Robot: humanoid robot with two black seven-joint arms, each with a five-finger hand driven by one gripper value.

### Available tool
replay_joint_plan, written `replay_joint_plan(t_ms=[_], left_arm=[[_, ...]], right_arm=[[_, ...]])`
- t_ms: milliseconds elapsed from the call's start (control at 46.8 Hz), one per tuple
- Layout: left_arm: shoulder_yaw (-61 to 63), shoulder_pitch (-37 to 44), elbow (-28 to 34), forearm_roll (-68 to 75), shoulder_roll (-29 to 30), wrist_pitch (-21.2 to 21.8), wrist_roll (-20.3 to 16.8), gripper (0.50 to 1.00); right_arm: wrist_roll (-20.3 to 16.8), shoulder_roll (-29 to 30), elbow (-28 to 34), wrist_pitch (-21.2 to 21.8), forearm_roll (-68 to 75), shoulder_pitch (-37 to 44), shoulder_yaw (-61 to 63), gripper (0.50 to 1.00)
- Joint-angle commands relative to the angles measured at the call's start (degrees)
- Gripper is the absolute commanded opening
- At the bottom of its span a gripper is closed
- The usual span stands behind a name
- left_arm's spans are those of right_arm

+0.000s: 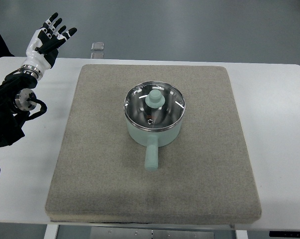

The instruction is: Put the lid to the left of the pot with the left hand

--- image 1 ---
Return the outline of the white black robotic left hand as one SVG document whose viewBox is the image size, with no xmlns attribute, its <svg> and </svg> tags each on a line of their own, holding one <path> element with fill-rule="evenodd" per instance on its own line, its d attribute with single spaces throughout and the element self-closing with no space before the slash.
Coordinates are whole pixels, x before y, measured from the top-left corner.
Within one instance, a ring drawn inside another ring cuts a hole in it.
<svg viewBox="0 0 300 239">
<path fill-rule="evenodd" d="M 60 26 L 61 23 L 58 13 L 54 13 L 35 31 L 21 65 L 23 73 L 40 80 L 45 71 L 54 66 L 59 48 L 77 32 L 75 27 L 67 29 Z"/>
</svg>

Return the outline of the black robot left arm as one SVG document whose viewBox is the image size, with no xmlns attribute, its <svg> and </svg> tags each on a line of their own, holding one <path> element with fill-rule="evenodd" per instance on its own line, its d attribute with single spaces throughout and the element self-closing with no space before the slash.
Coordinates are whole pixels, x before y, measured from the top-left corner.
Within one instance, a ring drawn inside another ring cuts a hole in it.
<svg viewBox="0 0 300 239">
<path fill-rule="evenodd" d="M 46 113 L 46 104 L 33 92 L 38 79 L 38 73 L 16 70 L 0 85 L 0 147 L 20 140 L 25 136 L 22 130 L 25 122 Z"/>
</svg>

